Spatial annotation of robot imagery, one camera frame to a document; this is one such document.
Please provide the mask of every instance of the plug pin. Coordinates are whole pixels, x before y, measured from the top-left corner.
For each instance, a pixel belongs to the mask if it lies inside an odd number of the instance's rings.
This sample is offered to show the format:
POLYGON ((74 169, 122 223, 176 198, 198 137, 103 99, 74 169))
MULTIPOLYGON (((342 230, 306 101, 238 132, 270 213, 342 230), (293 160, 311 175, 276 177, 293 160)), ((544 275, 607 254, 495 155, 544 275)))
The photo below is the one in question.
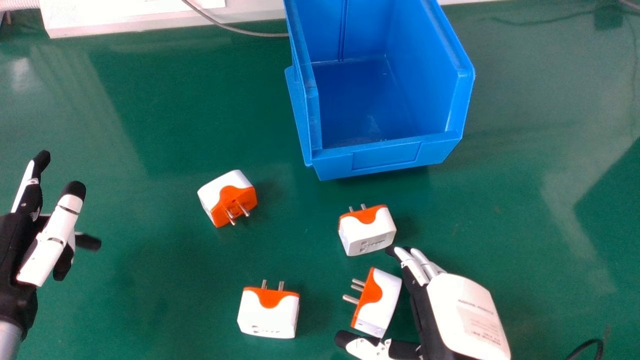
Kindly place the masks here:
POLYGON ((231 223, 231 225, 236 226, 236 222, 234 221, 234 215, 231 214, 231 211, 229 211, 229 209, 225 209, 227 210, 227 217, 229 218, 229 222, 231 223))
POLYGON ((251 213, 249 213, 249 210, 247 210, 247 209, 246 209, 244 206, 242 206, 242 204, 240 204, 239 202, 238 202, 238 206, 240 207, 240 210, 242 210, 242 212, 244 213, 244 215, 245 215, 246 217, 249 217, 249 215, 251 215, 251 213))
POLYGON ((353 305, 358 305, 358 303, 360 302, 358 299, 350 297, 349 295, 343 295, 342 299, 346 302, 352 303, 353 305))

